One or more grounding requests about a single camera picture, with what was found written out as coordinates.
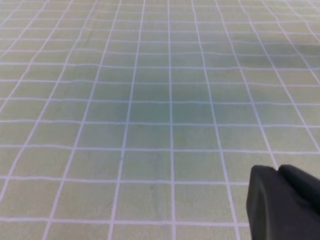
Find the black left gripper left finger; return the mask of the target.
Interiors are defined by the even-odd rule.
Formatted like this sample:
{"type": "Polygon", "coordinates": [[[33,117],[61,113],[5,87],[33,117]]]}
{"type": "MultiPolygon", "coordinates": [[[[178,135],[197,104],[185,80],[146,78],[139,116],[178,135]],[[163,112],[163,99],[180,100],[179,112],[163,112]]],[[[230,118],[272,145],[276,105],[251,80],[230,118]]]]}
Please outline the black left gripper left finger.
{"type": "Polygon", "coordinates": [[[320,238],[320,207],[312,207],[270,166],[251,168],[246,212],[253,240],[320,238]]]}

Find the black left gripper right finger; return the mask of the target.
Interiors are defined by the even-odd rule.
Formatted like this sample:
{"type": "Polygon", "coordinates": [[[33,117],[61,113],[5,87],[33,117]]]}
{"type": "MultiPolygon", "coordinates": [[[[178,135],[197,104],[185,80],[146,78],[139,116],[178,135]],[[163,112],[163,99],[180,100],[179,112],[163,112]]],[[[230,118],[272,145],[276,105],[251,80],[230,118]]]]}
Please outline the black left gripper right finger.
{"type": "Polygon", "coordinates": [[[278,172],[313,208],[320,207],[320,180],[318,178],[289,164],[281,165],[278,172]]]}

